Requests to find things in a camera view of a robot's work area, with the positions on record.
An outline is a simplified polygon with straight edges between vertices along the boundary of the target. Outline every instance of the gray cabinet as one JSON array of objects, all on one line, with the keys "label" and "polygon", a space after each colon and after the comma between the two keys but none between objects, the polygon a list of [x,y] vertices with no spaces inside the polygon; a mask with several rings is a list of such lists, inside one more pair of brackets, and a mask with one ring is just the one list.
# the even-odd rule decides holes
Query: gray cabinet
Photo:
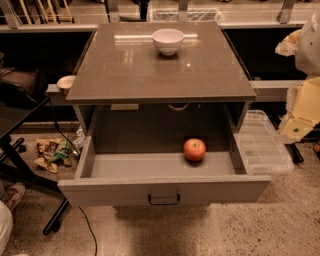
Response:
[{"label": "gray cabinet", "polygon": [[[164,27],[186,35],[169,58],[151,40]],[[74,206],[255,201],[270,177],[247,174],[234,139],[254,99],[215,23],[100,25],[67,96],[85,146],[59,188]],[[183,156],[189,137],[207,144],[199,163]]]}]

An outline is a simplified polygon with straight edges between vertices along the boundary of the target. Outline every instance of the trash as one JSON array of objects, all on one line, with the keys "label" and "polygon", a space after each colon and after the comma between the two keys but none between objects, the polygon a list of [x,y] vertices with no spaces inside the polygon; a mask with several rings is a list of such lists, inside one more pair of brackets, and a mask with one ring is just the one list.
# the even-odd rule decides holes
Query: trash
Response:
[{"label": "trash", "polygon": [[59,159],[66,167],[72,166],[70,142],[61,138],[37,139],[36,142],[39,157],[34,161],[35,164],[51,173],[58,172],[58,165],[55,162]]},{"label": "trash", "polygon": [[85,138],[86,136],[84,135],[83,130],[80,126],[76,132],[76,139],[72,141],[72,144],[76,147],[77,154],[79,154],[79,152],[83,148]]}]

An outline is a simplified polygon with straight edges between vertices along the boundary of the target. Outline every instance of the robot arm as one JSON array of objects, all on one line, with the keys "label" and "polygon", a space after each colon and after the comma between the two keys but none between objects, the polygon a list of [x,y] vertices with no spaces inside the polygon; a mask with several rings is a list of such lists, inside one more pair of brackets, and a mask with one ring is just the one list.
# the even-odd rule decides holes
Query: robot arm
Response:
[{"label": "robot arm", "polygon": [[297,69],[308,75],[301,85],[289,88],[287,114],[279,125],[279,140],[291,144],[300,141],[320,122],[320,11],[301,30],[286,37],[276,52],[295,55]]}]

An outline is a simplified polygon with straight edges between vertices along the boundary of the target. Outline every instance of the plastic bin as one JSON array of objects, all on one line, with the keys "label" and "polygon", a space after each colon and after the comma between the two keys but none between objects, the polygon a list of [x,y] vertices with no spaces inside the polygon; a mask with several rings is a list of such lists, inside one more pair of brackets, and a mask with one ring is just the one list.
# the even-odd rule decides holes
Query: plastic bin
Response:
[{"label": "plastic bin", "polygon": [[263,111],[249,110],[235,138],[248,174],[291,172],[294,169],[285,145],[276,140],[276,130]]}]

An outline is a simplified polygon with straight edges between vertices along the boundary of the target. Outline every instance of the black cable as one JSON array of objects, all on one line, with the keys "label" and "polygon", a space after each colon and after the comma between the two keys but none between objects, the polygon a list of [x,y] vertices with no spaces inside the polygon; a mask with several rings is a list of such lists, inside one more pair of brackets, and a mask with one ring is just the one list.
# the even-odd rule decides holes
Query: black cable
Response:
[{"label": "black cable", "polygon": [[95,235],[94,235],[94,233],[93,233],[93,231],[92,231],[92,228],[91,228],[91,225],[90,225],[90,222],[89,222],[89,220],[88,220],[88,217],[87,217],[86,213],[81,209],[81,207],[79,207],[79,209],[80,209],[80,211],[83,213],[83,215],[84,215],[84,217],[85,217],[85,219],[86,219],[86,221],[87,221],[87,224],[88,224],[90,233],[91,233],[91,235],[92,235],[92,237],[93,237],[93,240],[94,240],[94,245],[95,245],[94,256],[97,256],[97,252],[98,252],[97,239],[96,239],[96,237],[95,237]]},{"label": "black cable", "polygon": [[52,105],[52,102],[51,102],[51,99],[49,98],[49,103],[50,103],[50,107],[51,107],[51,112],[52,112],[52,117],[53,117],[53,123],[54,123],[54,127],[56,128],[56,130],[70,143],[70,145],[74,148],[74,150],[77,152],[78,156],[80,156],[80,151],[79,149],[77,149],[77,147],[72,143],[72,141],[67,138],[67,136],[65,136],[61,131],[60,131],[60,128],[59,128],[59,124],[58,124],[58,121],[56,119],[56,115],[54,114],[54,109],[53,109],[53,105]]}]

